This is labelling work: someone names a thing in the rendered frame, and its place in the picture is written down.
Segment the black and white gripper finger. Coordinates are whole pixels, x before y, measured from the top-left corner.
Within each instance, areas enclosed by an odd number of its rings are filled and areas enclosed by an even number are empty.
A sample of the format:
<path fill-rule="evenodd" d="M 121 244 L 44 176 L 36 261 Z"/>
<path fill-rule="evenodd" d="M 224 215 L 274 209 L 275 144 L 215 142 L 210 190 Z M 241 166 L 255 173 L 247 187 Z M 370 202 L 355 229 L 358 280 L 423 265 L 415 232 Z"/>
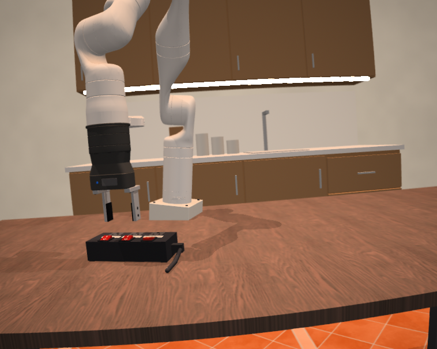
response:
<path fill-rule="evenodd" d="M 140 204 L 138 197 L 138 190 L 140 189 L 140 185 L 136 185 L 135 187 L 124 189 L 125 193 L 131 193 L 131 213 L 133 221 L 137 221 L 141 219 L 140 216 Z"/>
<path fill-rule="evenodd" d="M 110 200 L 110 190 L 93 191 L 94 195 L 100 194 L 100 193 L 102 193 L 104 221 L 109 222 L 109 221 L 113 220 L 112 202 Z"/>

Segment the dark grey power strip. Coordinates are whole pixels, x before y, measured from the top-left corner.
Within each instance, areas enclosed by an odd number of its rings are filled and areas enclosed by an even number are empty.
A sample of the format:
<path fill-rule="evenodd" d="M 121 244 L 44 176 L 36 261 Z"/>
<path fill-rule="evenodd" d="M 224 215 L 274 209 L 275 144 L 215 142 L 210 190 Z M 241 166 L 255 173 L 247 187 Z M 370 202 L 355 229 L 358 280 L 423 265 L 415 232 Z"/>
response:
<path fill-rule="evenodd" d="M 184 252 L 177 232 L 102 233 L 86 241 L 88 261 L 133 261 L 166 263 L 176 253 L 166 273 Z"/>

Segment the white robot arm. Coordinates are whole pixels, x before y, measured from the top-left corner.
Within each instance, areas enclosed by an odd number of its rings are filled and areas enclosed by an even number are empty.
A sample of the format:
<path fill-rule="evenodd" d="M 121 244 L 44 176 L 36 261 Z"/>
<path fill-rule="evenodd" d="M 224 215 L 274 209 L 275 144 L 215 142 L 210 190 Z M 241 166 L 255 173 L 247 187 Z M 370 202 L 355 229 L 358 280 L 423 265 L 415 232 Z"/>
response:
<path fill-rule="evenodd" d="M 106 53 L 129 43 L 149 3 L 107 0 L 105 12 L 78 23 L 74 45 L 85 76 L 86 99 L 100 95 L 126 97 L 123 70 L 108 64 Z M 173 96 L 170 91 L 190 57 L 189 0 L 172 0 L 155 38 L 160 118 L 163 124 L 184 126 L 183 131 L 164 139 L 163 202 L 188 204 L 192 196 L 195 100 L 192 96 Z"/>

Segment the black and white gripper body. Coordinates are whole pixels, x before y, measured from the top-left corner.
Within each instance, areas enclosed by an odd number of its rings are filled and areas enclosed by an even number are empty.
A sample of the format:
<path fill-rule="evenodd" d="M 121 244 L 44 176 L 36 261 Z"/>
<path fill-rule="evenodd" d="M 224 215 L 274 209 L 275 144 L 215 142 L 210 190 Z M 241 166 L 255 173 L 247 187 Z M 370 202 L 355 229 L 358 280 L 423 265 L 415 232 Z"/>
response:
<path fill-rule="evenodd" d="M 86 124 L 91 190 L 135 187 L 129 128 L 144 127 L 144 118 L 128 116 L 124 96 L 100 95 L 86 100 Z"/>

